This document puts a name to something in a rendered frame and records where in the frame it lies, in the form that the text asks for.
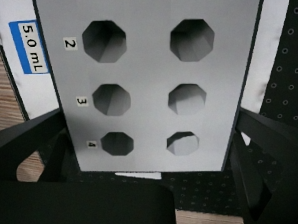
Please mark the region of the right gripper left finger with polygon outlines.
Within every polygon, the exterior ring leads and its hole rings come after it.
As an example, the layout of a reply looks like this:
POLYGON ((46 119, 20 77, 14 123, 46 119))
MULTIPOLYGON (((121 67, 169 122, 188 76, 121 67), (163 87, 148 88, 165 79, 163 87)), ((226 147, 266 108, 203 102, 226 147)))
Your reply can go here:
POLYGON ((18 181, 18 166, 56 134, 49 160, 37 181, 66 183, 72 149, 59 107, 0 130, 0 180, 18 181))

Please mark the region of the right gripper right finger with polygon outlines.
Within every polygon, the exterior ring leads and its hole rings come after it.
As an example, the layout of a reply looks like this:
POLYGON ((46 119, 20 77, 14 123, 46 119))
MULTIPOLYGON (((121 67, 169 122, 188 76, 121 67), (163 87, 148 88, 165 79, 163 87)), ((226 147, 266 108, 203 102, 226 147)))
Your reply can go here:
POLYGON ((298 221, 298 128, 240 106, 228 155, 244 224, 298 221), (281 163, 284 175, 273 196, 241 132, 281 163))

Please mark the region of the black perforated breadboard plate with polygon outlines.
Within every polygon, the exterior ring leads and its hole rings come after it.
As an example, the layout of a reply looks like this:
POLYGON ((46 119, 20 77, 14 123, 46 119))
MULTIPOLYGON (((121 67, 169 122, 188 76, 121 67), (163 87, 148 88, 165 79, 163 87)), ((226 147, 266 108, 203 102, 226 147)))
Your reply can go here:
MULTIPOLYGON (((276 52, 259 114, 298 128, 298 0, 289 0, 276 52)), ((23 119, 28 121, 30 118, 2 45, 0 56, 23 119)), ((58 134, 37 151, 43 168, 49 160, 58 134)), ((281 163, 251 139, 247 148, 273 195, 283 178, 281 163)), ((79 173, 72 154, 66 183, 160 184, 173 192, 175 210, 242 217, 229 155, 223 172, 163 173, 162 180, 159 180, 114 173, 79 173)))

